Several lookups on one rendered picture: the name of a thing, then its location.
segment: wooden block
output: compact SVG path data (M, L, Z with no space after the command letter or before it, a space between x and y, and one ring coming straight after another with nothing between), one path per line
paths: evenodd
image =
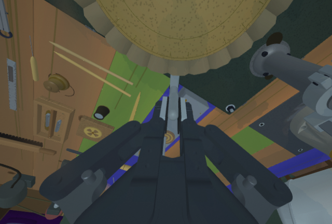
M49 126L46 127L46 113L51 112ZM34 100L34 135L63 144L69 136L75 109L60 102L41 96ZM61 120L56 132L57 122Z
M109 136L113 130L114 127L109 124L105 124L87 116L82 116L80 118L76 135L99 142Z

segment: metal bolt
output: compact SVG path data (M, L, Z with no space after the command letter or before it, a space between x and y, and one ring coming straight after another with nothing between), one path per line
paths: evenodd
M81 178L83 179L83 181L88 184L91 185L93 184L97 177L95 176L94 172L92 170L86 170L82 173Z
M246 189L252 189L257 184L257 180L255 177L249 175L242 184Z

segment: red object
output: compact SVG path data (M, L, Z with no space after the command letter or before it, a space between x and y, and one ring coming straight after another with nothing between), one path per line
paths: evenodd
M48 210L48 208L46 209L46 212L45 212L45 218L48 220L53 220L53 219L57 218L58 216L62 215L62 211L60 211L60 213L58 215L49 215L47 213L47 210Z

